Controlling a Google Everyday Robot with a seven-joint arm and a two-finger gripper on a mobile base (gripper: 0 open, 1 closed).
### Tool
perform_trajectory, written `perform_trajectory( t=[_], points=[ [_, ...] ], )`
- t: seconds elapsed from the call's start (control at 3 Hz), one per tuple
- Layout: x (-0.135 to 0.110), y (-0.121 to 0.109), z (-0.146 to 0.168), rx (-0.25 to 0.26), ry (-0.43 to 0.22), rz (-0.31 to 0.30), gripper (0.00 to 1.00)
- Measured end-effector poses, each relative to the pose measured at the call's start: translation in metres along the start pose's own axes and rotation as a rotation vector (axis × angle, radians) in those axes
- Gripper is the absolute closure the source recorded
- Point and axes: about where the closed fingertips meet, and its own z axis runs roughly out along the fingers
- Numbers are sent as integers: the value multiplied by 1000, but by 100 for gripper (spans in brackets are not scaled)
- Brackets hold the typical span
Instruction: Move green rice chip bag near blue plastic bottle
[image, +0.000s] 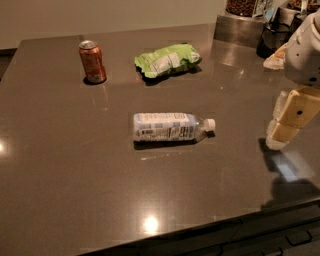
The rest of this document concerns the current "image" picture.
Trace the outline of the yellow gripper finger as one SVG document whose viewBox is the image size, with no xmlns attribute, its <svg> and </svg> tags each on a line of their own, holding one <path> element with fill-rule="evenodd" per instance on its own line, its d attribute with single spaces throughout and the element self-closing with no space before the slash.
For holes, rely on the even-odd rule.
<svg viewBox="0 0 320 256">
<path fill-rule="evenodd" d="M 278 119 L 267 128 L 266 145 L 281 150 L 320 112 L 320 89 L 301 87 L 288 92 L 288 98 Z"/>
<path fill-rule="evenodd" d="M 283 111 L 285 103 L 287 101 L 289 93 L 287 91 L 281 91 L 279 96 L 277 97 L 274 110 L 273 110 L 273 118 L 278 119 Z"/>
</svg>

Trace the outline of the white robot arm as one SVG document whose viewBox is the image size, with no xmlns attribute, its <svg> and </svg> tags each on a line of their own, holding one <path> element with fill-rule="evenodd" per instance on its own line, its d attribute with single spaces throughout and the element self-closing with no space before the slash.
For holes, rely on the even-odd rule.
<svg viewBox="0 0 320 256">
<path fill-rule="evenodd" d="M 299 85 L 278 96 L 266 145 L 281 150 L 320 112 L 320 10 L 308 15 L 284 47 L 284 74 Z"/>
</svg>

